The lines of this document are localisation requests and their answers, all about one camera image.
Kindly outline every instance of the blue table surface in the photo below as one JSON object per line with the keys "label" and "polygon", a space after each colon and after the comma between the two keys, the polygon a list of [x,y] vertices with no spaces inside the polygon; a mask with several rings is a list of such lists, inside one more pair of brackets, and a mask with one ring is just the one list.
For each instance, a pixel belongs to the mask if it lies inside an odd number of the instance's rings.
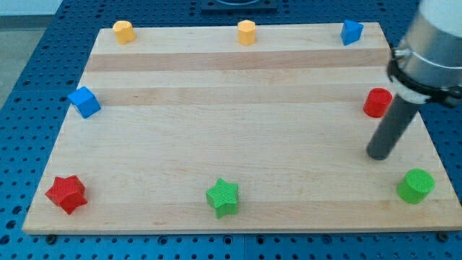
{"label": "blue table surface", "polygon": [[[379,22],[396,46],[419,1],[277,0],[277,10],[201,12],[198,0],[64,0],[0,112],[0,259],[462,259],[461,232],[30,236],[21,227],[98,31],[135,27]],[[459,199],[462,109],[420,113]]]}

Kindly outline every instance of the red cylinder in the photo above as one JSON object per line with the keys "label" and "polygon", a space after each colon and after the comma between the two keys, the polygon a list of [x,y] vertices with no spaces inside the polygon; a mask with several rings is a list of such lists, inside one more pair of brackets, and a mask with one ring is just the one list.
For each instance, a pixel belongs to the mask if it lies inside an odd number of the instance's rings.
{"label": "red cylinder", "polygon": [[369,92],[363,110],[368,116],[381,118],[387,112],[392,99],[393,96],[388,90],[375,88]]}

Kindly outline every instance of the blue block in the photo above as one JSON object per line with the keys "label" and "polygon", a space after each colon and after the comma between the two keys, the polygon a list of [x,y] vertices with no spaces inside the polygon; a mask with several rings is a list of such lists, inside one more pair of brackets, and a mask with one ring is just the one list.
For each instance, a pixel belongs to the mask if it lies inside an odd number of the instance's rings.
{"label": "blue block", "polygon": [[87,118],[101,109],[95,95],[87,87],[81,87],[67,97],[75,105],[83,118]]}
{"label": "blue block", "polygon": [[344,45],[347,46],[359,40],[359,38],[361,38],[362,28],[364,28],[364,25],[346,19],[340,34],[341,39],[344,41]]}

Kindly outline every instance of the red star block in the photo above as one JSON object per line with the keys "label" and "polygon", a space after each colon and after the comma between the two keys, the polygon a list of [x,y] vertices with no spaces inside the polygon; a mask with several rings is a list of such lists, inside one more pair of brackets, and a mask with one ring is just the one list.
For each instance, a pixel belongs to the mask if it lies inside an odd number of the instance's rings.
{"label": "red star block", "polygon": [[68,178],[55,177],[53,186],[45,195],[70,215],[78,206],[87,203],[84,192],[85,186],[73,175]]}

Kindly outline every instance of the green block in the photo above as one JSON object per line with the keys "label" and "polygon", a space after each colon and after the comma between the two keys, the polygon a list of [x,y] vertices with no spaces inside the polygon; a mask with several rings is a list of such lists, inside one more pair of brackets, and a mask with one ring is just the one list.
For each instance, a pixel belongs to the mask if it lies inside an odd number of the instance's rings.
{"label": "green block", "polygon": [[425,170],[412,169],[398,185],[398,195],[411,204],[418,204],[433,190],[435,180]]}
{"label": "green block", "polygon": [[219,178],[217,184],[207,190],[207,203],[215,209],[217,218],[237,214],[238,189],[236,183],[227,183]]}

